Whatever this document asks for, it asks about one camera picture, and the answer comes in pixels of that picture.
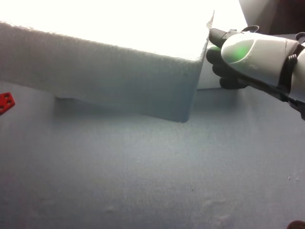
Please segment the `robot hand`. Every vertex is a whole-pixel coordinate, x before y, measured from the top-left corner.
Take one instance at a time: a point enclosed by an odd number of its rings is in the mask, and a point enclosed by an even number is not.
[[[304,101],[293,98],[302,98],[303,92],[295,96],[295,92],[303,86],[295,86],[293,73],[304,47],[298,41],[254,34],[257,30],[257,26],[247,27],[242,32],[211,29],[210,41],[216,47],[209,49],[206,57],[213,65],[213,72],[220,76],[222,88],[242,89],[251,86],[264,91],[289,103],[305,120]]]

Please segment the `styrofoam block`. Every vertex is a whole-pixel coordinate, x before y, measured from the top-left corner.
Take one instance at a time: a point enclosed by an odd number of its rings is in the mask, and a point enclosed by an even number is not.
[[[247,27],[242,8],[239,0],[217,0],[212,28],[223,31],[236,29],[241,31]],[[212,43],[208,43],[207,50],[213,47]],[[219,77],[212,71],[212,65],[204,57],[198,89],[219,88]]]
[[[0,80],[185,122],[208,0],[2,1]]]

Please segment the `gray table surface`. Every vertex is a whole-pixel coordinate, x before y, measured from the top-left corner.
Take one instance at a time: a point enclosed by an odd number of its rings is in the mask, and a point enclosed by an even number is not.
[[[199,91],[190,121],[8,83],[1,229],[284,229],[305,219],[305,122],[254,89]]]

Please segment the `red dice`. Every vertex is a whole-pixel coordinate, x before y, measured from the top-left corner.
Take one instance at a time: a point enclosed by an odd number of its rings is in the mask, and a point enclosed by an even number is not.
[[[10,110],[14,105],[15,101],[11,93],[0,94],[0,115]]]

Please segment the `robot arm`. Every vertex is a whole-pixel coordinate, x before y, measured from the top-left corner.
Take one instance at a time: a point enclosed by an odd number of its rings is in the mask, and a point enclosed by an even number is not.
[[[288,102],[305,120],[305,47],[299,41],[249,30],[211,29],[210,41],[218,48],[207,60],[226,89],[252,86]]]

